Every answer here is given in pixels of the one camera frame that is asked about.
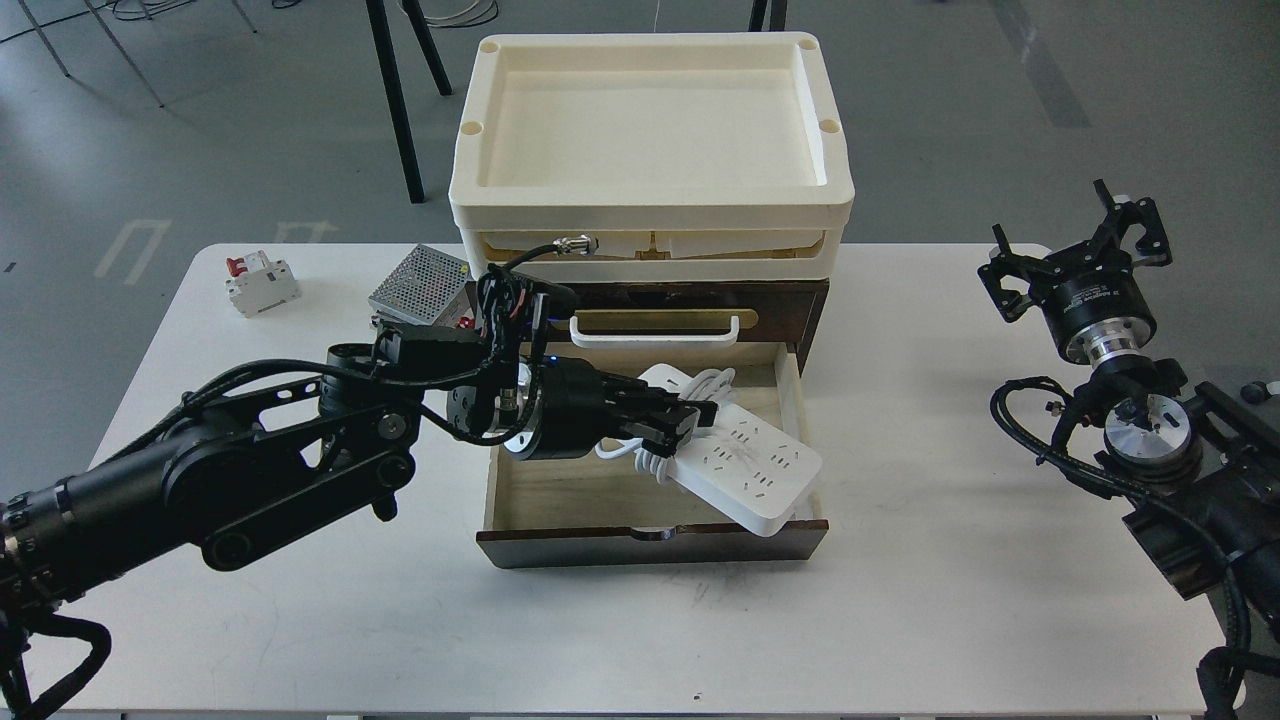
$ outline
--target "drawer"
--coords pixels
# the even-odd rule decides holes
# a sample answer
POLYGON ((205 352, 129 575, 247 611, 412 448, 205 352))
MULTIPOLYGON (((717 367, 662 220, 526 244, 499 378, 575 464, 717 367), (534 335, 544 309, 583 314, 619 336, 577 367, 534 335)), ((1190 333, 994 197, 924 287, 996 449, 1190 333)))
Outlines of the drawer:
MULTIPOLYGON (((721 350, 582 350, 553 345, 596 368, 639 375, 657 363, 696 374, 732 366, 737 402, 808 439, 796 355, 786 343, 736 343, 721 350)), ((499 568, 805 560, 828 523, 818 492, 774 536, 754 536, 675 483, 635 471, 630 456, 520 462, 490 456, 484 528, 476 542, 499 568)))
MULTIPOLYGON (((804 372, 829 281, 567 283, 582 302, 579 324, 591 333, 724 332, 739 315, 744 343, 783 343, 804 372)), ((553 325, 553 340, 568 340, 553 325)))

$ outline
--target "white drawer handle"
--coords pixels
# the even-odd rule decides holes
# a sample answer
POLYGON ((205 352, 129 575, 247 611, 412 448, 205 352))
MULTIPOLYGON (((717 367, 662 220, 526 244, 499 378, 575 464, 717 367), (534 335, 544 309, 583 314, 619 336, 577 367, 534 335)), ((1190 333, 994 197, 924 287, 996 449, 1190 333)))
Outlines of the white drawer handle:
POLYGON ((577 315, 568 319, 568 337, 586 348, 662 350, 664 347, 728 347, 737 342, 741 323, 737 315, 728 319, 724 334, 584 334, 577 329, 577 315))

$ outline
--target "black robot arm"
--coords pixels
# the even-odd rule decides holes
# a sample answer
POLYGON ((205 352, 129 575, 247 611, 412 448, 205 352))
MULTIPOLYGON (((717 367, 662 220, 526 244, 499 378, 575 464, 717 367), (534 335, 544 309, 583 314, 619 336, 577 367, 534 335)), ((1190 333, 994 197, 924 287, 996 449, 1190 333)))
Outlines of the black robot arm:
POLYGON ((101 465, 10 500, 0 512, 0 688, 15 717, 47 717, 110 652, 106 629, 55 615, 61 603, 180 544, 198 546, 215 570, 237 570, 364 506, 390 520, 424 418, 468 443, 515 441, 521 460, 585 455, 605 437, 643 438, 669 456, 709 427, 713 402, 545 356, 549 320, 572 314, 576 296, 511 270, 563 251, 490 265, 475 331, 379 320, 372 343, 335 345, 325 364, 241 365, 186 393, 101 465), (280 373, 312 375, 230 395, 280 373), (448 419, 424 405, 429 389, 452 391, 448 419), (305 401, 316 402, 314 418, 264 425, 266 410, 305 401), (35 700, 22 662, 32 634, 91 646, 35 700))
POLYGON ((1142 354, 1156 320, 1133 270, 1167 265, 1169 238, 1149 197, 1112 197, 1102 181, 1094 190, 1106 218, 1093 237, 1037 259, 1016 255, 996 225, 997 247, 978 269, 1001 316, 1011 323, 1038 306, 1059 355, 1091 365, 1089 380, 1070 393, 1046 377, 1009 380, 992 396, 991 414, 1037 462, 1133 503, 1125 524, 1184 598, 1224 588, 1228 643, 1206 656, 1198 676, 1206 717, 1234 719, 1243 671, 1280 673, 1280 661, 1248 651, 1251 605, 1280 641, 1280 436, 1210 383, 1179 400, 1187 377, 1178 363, 1142 354), (1134 255, 1121 241, 1135 225, 1144 233, 1134 255), (1005 288, 1006 278, 1027 283, 1025 292, 1005 288), (1056 396, 1046 406, 1059 416, 1047 442, 1009 410, 1009 396, 1021 389, 1056 396), (1082 427, 1102 430, 1097 465, 1068 451, 1082 427))

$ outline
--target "screw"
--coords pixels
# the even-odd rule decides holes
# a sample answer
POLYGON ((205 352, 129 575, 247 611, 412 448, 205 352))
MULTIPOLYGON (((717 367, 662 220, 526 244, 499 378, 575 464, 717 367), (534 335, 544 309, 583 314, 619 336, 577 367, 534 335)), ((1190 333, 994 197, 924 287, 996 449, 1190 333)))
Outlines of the screw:
POLYGON ((378 464, 378 482, 384 487, 399 488, 413 477, 413 469, 403 457, 392 456, 378 464))
POLYGON ((408 424, 404 423, 404 418, 396 413, 388 413, 378 420, 378 437, 383 439, 399 439, 407 429, 408 424))

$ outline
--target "power outlet socket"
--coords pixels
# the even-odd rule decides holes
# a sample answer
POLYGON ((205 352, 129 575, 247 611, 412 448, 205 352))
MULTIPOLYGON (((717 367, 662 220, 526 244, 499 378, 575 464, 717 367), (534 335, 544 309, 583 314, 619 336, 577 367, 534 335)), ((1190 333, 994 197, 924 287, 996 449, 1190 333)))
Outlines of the power outlet socket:
MULTIPOLYGON (((640 379, 676 392, 691 378, 659 364, 640 379)), ((820 470, 813 448, 733 402, 721 404, 716 424, 696 430, 667 466, 675 482, 763 537, 782 529, 820 470)))

